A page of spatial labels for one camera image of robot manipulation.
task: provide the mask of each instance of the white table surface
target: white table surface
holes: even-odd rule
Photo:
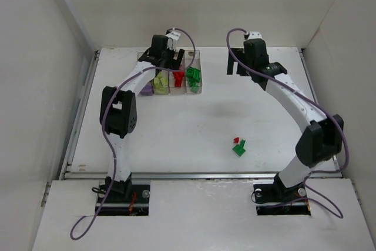
[[[149,216],[98,217],[86,236],[73,242],[73,224],[94,212],[96,195],[90,189],[98,181],[54,181],[33,251],[375,250],[350,180],[308,184],[329,196],[344,219],[315,203],[311,216],[257,216],[250,180],[160,180],[152,182]],[[308,196],[323,201],[310,191]],[[77,226],[76,236],[90,220]]]
[[[137,97],[138,122],[129,135],[133,172],[278,172],[291,161],[301,136],[290,115],[249,77],[226,75],[226,48],[198,48],[199,95]],[[103,48],[79,133],[71,172],[107,172],[110,150],[99,124],[102,90],[116,86],[145,48]],[[312,98],[297,48],[268,48]],[[246,140],[238,158],[233,139]],[[322,169],[334,170],[332,160]]]

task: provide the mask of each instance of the green object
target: green object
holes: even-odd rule
[[[189,79],[188,84],[189,84],[190,87],[192,87],[192,86],[196,85],[196,82],[194,81],[194,79]]]
[[[235,147],[233,148],[233,151],[239,157],[241,157],[246,152],[246,150],[243,147],[241,147],[241,145],[239,144],[235,145]]]
[[[156,94],[169,94],[169,88],[154,88]]]
[[[196,85],[196,84],[194,84],[194,85],[190,88],[190,90],[191,90],[192,92],[194,92],[194,93],[198,93],[199,89],[200,89],[200,87],[199,87],[198,85]]]
[[[160,78],[160,82],[164,88],[169,86],[169,80],[167,78]]]
[[[187,78],[191,79],[193,77],[193,74],[194,74],[194,68],[190,67],[186,72],[186,76]]]
[[[153,80],[153,86],[155,88],[161,88],[162,87],[162,83],[161,83],[161,81],[160,81],[159,78],[154,78],[154,80]]]
[[[201,78],[200,78],[200,70],[198,70],[196,68],[193,70],[193,79],[196,82],[200,82],[200,80],[201,80]]]

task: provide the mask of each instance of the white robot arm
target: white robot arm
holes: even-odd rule
[[[135,97],[138,96],[145,85],[158,73],[153,67],[179,69],[184,50],[180,49],[177,58],[175,59],[174,57],[180,36],[181,34],[175,30],[167,31],[166,35],[153,36],[151,47],[138,59],[134,70],[123,81],[135,76],[139,72],[142,72],[142,74],[130,80],[122,87],[110,108],[106,118],[105,129],[109,140],[114,145],[117,166],[114,174],[113,162],[112,160],[110,161],[106,183],[109,183],[112,176],[115,175],[112,190],[117,193],[127,194],[127,189],[130,185],[132,170],[127,152],[127,141],[128,134],[134,130],[137,123]],[[100,123],[102,123],[103,113],[115,90],[116,87],[107,86],[102,92]]]
[[[287,70],[278,62],[270,63],[266,44],[259,32],[248,32],[244,48],[231,48],[235,56],[259,73],[281,81],[302,95],[301,90],[287,74]],[[227,74],[233,73],[234,58],[229,54]],[[284,203],[295,199],[299,188],[303,188],[304,179],[323,161],[329,160],[341,151],[342,140],[333,122],[315,106],[310,105],[293,92],[275,81],[249,73],[237,66],[237,74],[251,76],[264,91],[273,96],[291,115],[299,126],[302,136],[296,145],[296,155],[285,169],[276,174],[272,185],[254,185],[257,190],[256,203]],[[343,120],[339,115],[333,118],[343,129]]]

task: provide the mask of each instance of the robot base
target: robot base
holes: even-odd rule
[[[131,185],[128,196],[110,191],[99,216],[147,216],[149,215],[150,185]],[[95,211],[102,202],[103,195],[98,194]]]
[[[305,192],[304,185],[300,184],[284,195],[279,195],[272,183],[258,183],[253,185],[253,195],[257,204],[256,211],[259,216],[271,215],[311,215],[309,203],[307,201],[297,201],[280,207],[273,207],[279,203],[299,199],[302,189]]]

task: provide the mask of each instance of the screw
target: screw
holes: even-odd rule
[[[307,192],[304,188],[299,188],[298,189],[298,194],[301,196],[301,197],[304,197],[305,195],[307,195]]]
[[[142,197],[144,197],[144,198],[149,198],[149,197],[150,197],[150,191],[148,191],[147,189],[145,189],[145,190],[142,192]]]
[[[257,197],[257,198],[260,198],[261,196],[262,196],[262,190],[260,189],[260,188],[256,188],[255,190],[254,190],[254,192],[255,192],[255,196]]]

